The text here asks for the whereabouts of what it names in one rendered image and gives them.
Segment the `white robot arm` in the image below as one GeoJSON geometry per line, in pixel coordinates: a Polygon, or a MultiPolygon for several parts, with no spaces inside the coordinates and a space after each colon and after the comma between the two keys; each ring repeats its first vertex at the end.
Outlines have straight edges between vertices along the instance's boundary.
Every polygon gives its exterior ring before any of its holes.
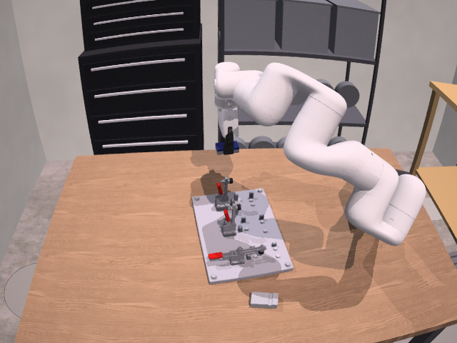
{"type": "Polygon", "coordinates": [[[238,64],[222,62],[214,76],[215,105],[237,106],[261,126],[279,123],[297,92],[307,93],[283,145],[286,158],[309,172],[354,185],[344,211],[347,220],[392,246],[403,242],[423,205],[425,185],[413,175],[399,176],[358,141],[327,146],[346,113],[340,94],[280,63],[262,72],[240,71],[238,64]]]}

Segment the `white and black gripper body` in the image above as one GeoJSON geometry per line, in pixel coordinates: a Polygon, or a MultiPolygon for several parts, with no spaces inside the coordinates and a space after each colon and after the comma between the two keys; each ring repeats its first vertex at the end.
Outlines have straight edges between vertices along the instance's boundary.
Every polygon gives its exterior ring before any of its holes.
{"type": "MultiPolygon", "coordinates": [[[[216,106],[216,105],[215,105],[216,106]]],[[[238,137],[238,111],[237,106],[234,108],[219,108],[219,127],[222,136],[226,138],[228,127],[232,126],[232,132],[235,137],[238,137]],[[229,116],[231,115],[231,116],[229,116]]]]}

